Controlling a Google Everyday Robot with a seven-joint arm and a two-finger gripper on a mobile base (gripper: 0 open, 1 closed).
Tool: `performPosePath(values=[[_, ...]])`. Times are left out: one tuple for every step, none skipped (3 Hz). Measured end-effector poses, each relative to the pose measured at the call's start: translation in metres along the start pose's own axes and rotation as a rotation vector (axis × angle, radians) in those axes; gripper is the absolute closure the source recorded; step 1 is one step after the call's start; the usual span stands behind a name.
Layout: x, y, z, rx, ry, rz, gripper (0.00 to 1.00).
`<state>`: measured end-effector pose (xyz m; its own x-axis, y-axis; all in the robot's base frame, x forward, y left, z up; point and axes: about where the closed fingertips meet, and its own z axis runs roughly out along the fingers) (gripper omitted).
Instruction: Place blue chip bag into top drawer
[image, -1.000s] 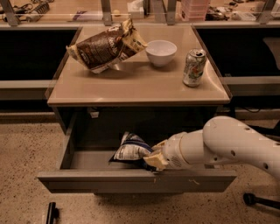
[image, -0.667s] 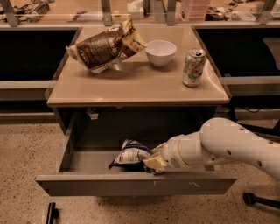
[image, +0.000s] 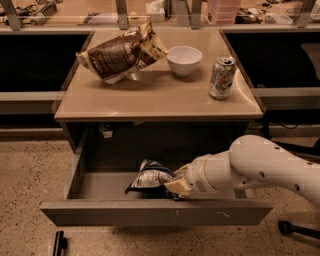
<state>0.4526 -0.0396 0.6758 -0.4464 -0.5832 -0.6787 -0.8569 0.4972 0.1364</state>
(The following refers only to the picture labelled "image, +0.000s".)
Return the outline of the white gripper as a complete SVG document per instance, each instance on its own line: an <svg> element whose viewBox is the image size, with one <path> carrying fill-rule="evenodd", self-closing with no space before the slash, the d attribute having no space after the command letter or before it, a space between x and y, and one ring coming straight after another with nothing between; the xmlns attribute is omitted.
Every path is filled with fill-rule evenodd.
<svg viewBox="0 0 320 256"><path fill-rule="evenodd" d="M198 194L213 193L214 189L205 175L206 160L206 156L197 157L191 163L175 170L174 174L177 177L164 183L166 189L182 198L187 197L191 190Z"/></svg>

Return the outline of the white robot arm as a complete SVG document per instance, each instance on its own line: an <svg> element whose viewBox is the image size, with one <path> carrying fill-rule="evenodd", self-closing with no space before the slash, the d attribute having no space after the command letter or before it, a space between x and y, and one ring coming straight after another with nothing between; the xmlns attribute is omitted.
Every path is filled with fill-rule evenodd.
<svg viewBox="0 0 320 256"><path fill-rule="evenodd" d="M227 188L278 186L320 206L320 165L256 135L241 136L227 151L200 156L175 174L165 187L183 198Z"/></svg>

